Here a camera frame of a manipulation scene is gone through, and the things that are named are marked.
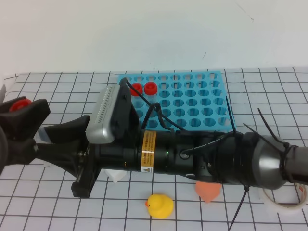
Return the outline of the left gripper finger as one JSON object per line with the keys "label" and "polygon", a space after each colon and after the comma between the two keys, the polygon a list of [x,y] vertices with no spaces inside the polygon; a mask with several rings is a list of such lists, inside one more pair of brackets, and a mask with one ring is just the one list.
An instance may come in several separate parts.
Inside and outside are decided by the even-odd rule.
{"label": "left gripper finger", "polygon": [[25,141],[0,140],[0,170],[9,165],[27,165],[37,156],[34,139]]}

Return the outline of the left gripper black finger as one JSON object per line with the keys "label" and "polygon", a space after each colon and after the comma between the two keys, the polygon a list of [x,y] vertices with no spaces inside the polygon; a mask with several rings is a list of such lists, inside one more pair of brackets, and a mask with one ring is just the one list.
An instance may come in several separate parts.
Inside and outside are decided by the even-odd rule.
{"label": "left gripper black finger", "polygon": [[33,138],[50,114],[47,100],[15,98],[0,104],[0,126],[13,141]]}

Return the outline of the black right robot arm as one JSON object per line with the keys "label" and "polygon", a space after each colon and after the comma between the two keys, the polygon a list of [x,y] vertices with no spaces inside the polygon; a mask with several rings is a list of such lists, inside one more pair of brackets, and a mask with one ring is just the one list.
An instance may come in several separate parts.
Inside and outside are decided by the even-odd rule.
{"label": "black right robot arm", "polygon": [[38,159],[72,174],[74,197],[88,198],[102,169],[181,175],[210,183],[275,190],[286,182],[307,184],[308,150],[274,134],[254,130],[147,130],[134,109],[113,125],[113,141],[91,142],[89,116],[42,128],[49,139],[38,145]]}

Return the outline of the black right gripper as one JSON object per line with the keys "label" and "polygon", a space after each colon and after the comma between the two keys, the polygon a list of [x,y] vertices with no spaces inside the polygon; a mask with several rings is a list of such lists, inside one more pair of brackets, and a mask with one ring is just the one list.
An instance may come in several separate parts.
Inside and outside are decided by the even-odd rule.
{"label": "black right gripper", "polygon": [[88,198],[101,169],[140,171],[141,138],[139,117],[134,108],[114,109],[111,130],[115,139],[107,144],[69,143],[84,140],[90,120],[84,115],[72,121],[43,127],[43,141],[37,158],[56,165],[77,180],[71,189],[74,197]]}

